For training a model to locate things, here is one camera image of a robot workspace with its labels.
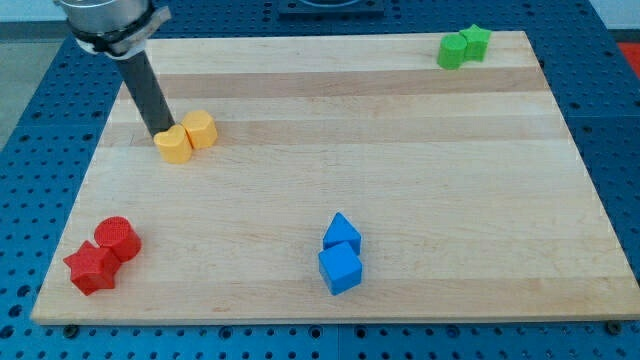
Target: yellow cube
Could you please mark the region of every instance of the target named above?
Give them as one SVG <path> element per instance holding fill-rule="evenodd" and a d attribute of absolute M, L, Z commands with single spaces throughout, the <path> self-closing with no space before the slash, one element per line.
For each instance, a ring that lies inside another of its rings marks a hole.
<path fill-rule="evenodd" d="M 168 163 L 184 164 L 191 158 L 193 149 L 182 125 L 173 125 L 169 130 L 157 133 L 153 142 L 164 161 Z"/>
<path fill-rule="evenodd" d="M 213 145 L 218 138 L 216 124 L 205 110 L 187 113 L 182 119 L 182 126 L 187 130 L 189 141 L 194 149 L 204 149 Z"/>

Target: green cylinder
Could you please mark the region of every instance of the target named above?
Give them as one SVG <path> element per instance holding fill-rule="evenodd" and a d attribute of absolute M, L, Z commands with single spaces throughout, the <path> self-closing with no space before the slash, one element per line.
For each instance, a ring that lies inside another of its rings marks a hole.
<path fill-rule="evenodd" d="M 438 65 L 447 70 L 459 68 L 464 62 L 467 40 L 459 34 L 451 34 L 442 38 Z"/>

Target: plastic block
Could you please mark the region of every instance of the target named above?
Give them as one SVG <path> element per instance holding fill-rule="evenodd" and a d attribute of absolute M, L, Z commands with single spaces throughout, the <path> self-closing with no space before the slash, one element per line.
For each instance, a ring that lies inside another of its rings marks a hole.
<path fill-rule="evenodd" d="M 455 70 L 464 62 L 467 40 L 459 34 L 446 35 L 440 42 L 438 65 L 447 70 Z"/>
<path fill-rule="evenodd" d="M 362 235 L 342 213 L 336 213 L 322 239 L 322 249 L 329 249 L 342 242 L 349 243 L 356 255 L 360 255 Z"/>
<path fill-rule="evenodd" d="M 340 243 L 318 254 L 320 274 L 332 295 L 338 295 L 362 281 L 362 263 L 348 243 Z"/>
<path fill-rule="evenodd" d="M 491 31 L 473 24 L 468 29 L 460 30 L 460 35 L 464 36 L 467 40 L 467 49 L 464 53 L 464 60 L 483 61 L 484 55 L 487 52 L 487 47 L 489 46 Z"/>
<path fill-rule="evenodd" d="M 191 111 L 182 119 L 194 149 L 208 148 L 216 142 L 218 131 L 213 117 L 205 110 Z"/>
<path fill-rule="evenodd" d="M 102 221 L 93 234 L 101 247 L 111 249 L 121 262 L 133 259 L 142 243 L 129 221 L 121 216 Z"/>
<path fill-rule="evenodd" d="M 184 164 L 191 158 L 193 149 L 182 125 L 173 125 L 169 130 L 157 133 L 153 142 L 164 161 L 170 164 Z"/>
<path fill-rule="evenodd" d="M 64 263 L 71 268 L 71 282 L 85 295 L 115 288 L 114 276 L 121 265 L 110 249 L 94 247 L 88 241 L 64 258 Z"/>

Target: red cylinder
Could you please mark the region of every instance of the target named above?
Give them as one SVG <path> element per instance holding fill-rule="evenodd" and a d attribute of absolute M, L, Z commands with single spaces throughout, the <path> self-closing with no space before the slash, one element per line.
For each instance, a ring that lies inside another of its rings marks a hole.
<path fill-rule="evenodd" d="M 102 221 L 93 236 L 100 247 L 111 249 L 122 262 L 133 259 L 142 247 L 138 234 L 129 221 L 121 216 Z"/>

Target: blue triangular prism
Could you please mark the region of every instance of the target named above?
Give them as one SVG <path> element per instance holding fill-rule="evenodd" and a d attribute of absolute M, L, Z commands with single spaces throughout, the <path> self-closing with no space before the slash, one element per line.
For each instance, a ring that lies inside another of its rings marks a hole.
<path fill-rule="evenodd" d="M 344 215 L 336 213 L 331 221 L 331 225 L 329 225 L 327 232 L 324 234 L 322 248 L 326 250 L 342 242 L 348 242 L 351 248 L 353 248 L 353 251 L 355 251 L 357 255 L 360 255 L 361 241 L 362 236 L 358 230 L 351 225 Z"/>

